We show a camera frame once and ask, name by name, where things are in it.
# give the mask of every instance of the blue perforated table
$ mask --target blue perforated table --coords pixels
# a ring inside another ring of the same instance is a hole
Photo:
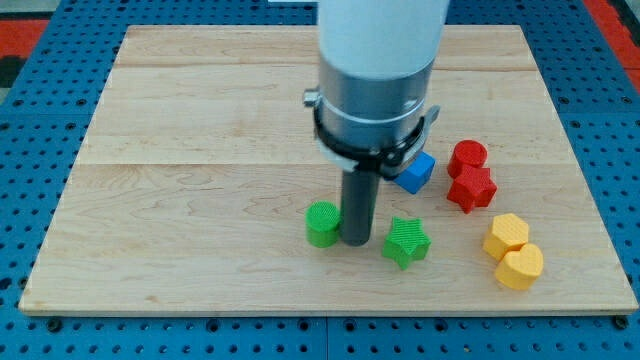
[[[16,308],[129,24],[313,24],[264,0],[66,0],[0,107],[0,358],[637,358],[640,317],[27,318]],[[577,0],[453,0],[519,24],[636,294],[640,97]]]

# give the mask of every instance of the toy block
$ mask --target toy block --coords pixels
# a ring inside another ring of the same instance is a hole
[[[469,165],[462,165],[462,172],[453,180],[447,199],[458,203],[468,214],[475,207],[487,207],[498,190],[498,186],[491,180],[491,170],[476,169]]]
[[[328,201],[313,203],[306,213],[307,240],[319,248],[329,247],[338,241],[340,211]]]
[[[427,256],[431,239],[422,231],[422,220],[404,220],[394,217],[387,235],[382,256],[395,260],[402,270],[412,261],[423,260]]]
[[[452,178],[462,173],[462,165],[480,168],[487,161],[487,149],[475,140],[462,140],[453,148],[447,172]]]
[[[509,251],[498,264],[494,275],[505,286],[527,290],[542,274],[544,257],[539,247],[524,244],[518,251]]]
[[[429,182],[435,164],[436,159],[425,152],[421,152],[413,164],[393,181],[408,192],[416,194],[424,184]]]
[[[509,251],[517,251],[529,241],[529,224],[515,214],[498,215],[484,234],[482,249],[500,261]]]

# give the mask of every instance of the wooden surface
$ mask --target wooden surface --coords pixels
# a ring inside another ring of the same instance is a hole
[[[338,202],[304,88],[313,27],[131,27],[20,308],[88,316],[506,316],[629,313],[637,302],[518,27],[447,27],[429,99],[442,105],[418,195],[380,186],[361,248],[316,249],[304,212]],[[465,215],[445,199],[464,138],[499,186]],[[492,216],[531,227],[545,268],[526,292],[493,276]],[[392,216],[433,240],[407,271],[381,256]]]

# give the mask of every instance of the green star block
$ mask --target green star block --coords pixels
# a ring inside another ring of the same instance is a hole
[[[404,220],[394,216],[382,256],[395,260],[402,270],[406,270],[411,261],[427,256],[430,245],[431,240],[422,231],[422,220]]]
[[[313,203],[306,214],[307,240],[319,248],[329,247],[338,241],[340,211],[328,201]]]

